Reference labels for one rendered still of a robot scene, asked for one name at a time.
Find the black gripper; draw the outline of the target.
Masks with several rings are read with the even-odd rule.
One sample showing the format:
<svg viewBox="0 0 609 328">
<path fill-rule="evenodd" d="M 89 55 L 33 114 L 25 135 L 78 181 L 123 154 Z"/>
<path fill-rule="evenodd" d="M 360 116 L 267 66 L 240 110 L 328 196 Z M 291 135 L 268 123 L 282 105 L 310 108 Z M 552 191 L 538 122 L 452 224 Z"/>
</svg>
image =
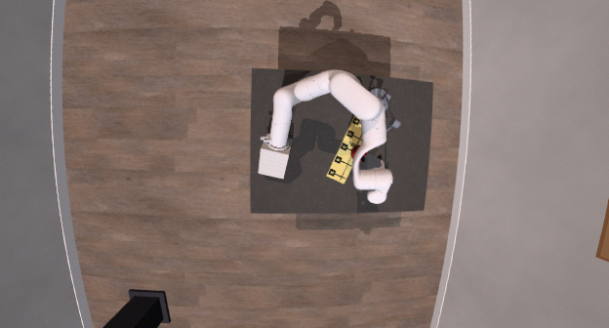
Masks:
<svg viewBox="0 0 609 328">
<path fill-rule="evenodd" d="M 362 156 L 360 160 L 362 161 L 363 170 L 387 169 L 386 164 L 383 161 L 381 155 L 376 157 L 376 156 L 374 156 L 372 154 L 365 153 L 365 157 Z"/>
</svg>

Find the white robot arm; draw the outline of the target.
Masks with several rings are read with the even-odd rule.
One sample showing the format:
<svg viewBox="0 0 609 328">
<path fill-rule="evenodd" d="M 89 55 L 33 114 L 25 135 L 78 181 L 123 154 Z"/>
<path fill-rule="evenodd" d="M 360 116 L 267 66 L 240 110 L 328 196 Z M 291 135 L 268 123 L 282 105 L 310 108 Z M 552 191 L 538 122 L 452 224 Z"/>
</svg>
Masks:
<svg viewBox="0 0 609 328">
<path fill-rule="evenodd" d="M 329 93 L 356 117 L 362 119 L 362 144 L 352 159 L 353 184 L 358 189 L 367 190 L 370 202 L 382 203 L 386 200 L 387 191 L 393 181 L 391 171 L 360 170 L 359 162 L 367 151 L 386 142 L 385 105 L 380 98 L 365 89 L 353 74 L 343 70 L 327 70 L 277 90 L 273 96 L 270 134 L 261 137 L 261 140 L 271 149 L 287 149 L 293 106 Z"/>
</svg>

